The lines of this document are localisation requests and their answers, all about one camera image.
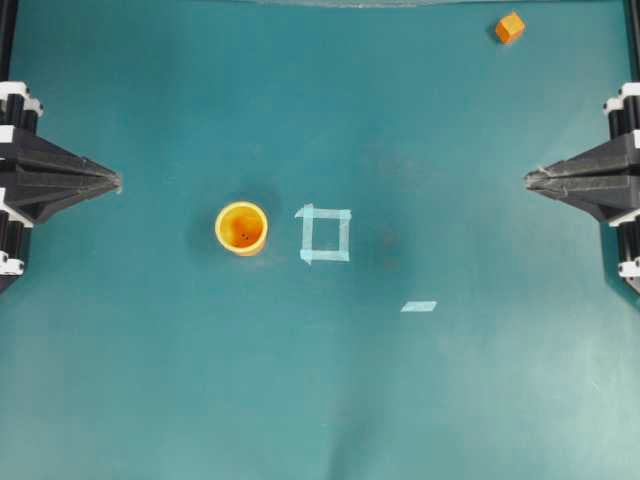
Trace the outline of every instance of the teal mat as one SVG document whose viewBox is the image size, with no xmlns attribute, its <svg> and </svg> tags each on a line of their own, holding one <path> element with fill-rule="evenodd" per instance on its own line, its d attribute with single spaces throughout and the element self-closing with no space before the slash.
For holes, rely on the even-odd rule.
<svg viewBox="0 0 640 480">
<path fill-rule="evenodd" d="M 23 0 L 39 133 L 125 183 L 38 228 L 0 297 L 0 478 L 636 476 L 633 296 L 522 182 L 607 139 L 626 41 L 617 1 Z M 239 198 L 255 258 L 211 232 Z M 306 203 L 352 211 L 349 263 L 300 260 Z"/>
</svg>

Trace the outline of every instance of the orange cube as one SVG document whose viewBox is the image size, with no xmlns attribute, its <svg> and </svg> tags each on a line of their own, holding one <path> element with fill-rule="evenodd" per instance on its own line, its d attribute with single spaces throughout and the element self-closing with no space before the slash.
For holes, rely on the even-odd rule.
<svg viewBox="0 0 640 480">
<path fill-rule="evenodd" d="M 502 43 L 513 43 L 524 32 L 525 24 L 516 12 L 511 12 L 496 25 L 496 35 Z"/>
</svg>

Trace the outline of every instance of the cup rim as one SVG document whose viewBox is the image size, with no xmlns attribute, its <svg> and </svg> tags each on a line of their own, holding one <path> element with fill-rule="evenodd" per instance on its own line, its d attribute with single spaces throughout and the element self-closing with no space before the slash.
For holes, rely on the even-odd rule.
<svg viewBox="0 0 640 480">
<path fill-rule="evenodd" d="M 246 207 L 255 211 L 260 217 L 260 220 L 262 221 L 262 225 L 264 226 L 258 239 L 255 242 L 253 242 L 251 245 L 248 245 L 246 247 L 234 247 L 233 245 L 230 245 L 229 243 L 223 240 L 222 234 L 220 232 L 220 229 L 222 226 L 222 219 L 225 217 L 225 215 L 229 213 L 231 210 L 239 207 Z M 259 247 L 264 243 L 264 240 L 267 238 L 267 230 L 269 230 L 269 223 L 267 222 L 267 216 L 265 215 L 264 211 L 255 203 L 247 202 L 245 200 L 230 203 L 229 205 L 224 207 L 222 210 L 220 210 L 220 213 L 218 213 L 218 216 L 216 217 L 215 233 L 216 233 L 218 242 L 220 242 L 220 244 L 224 248 L 226 248 L 227 250 L 233 253 L 242 254 L 242 253 L 249 253 L 255 250 L 257 247 Z"/>
</svg>

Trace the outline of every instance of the painter's tape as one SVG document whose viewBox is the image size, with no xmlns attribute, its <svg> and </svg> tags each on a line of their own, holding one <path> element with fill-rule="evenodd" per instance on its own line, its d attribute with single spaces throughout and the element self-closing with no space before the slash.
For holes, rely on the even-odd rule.
<svg viewBox="0 0 640 480">
<path fill-rule="evenodd" d="M 349 222 L 351 210 L 332 210 L 326 208 L 314 208 L 309 203 L 298 210 L 296 218 L 302 218 L 302 248 L 300 258 L 311 265 L 314 260 L 326 260 L 333 262 L 349 261 Z M 338 250 L 314 250 L 313 249 L 313 220 L 330 219 L 339 220 Z"/>
<path fill-rule="evenodd" d="M 433 312 L 438 302 L 407 302 L 402 307 L 404 313 Z"/>
</svg>

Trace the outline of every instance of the orange cup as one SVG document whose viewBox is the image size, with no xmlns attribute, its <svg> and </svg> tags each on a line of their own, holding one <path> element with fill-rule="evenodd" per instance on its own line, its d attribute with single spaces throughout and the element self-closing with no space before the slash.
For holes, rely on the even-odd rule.
<svg viewBox="0 0 640 480">
<path fill-rule="evenodd" d="M 218 241 L 241 257 L 257 255 L 267 241 L 269 223 L 260 207 L 250 202 L 233 202 L 224 207 L 215 223 Z"/>
</svg>

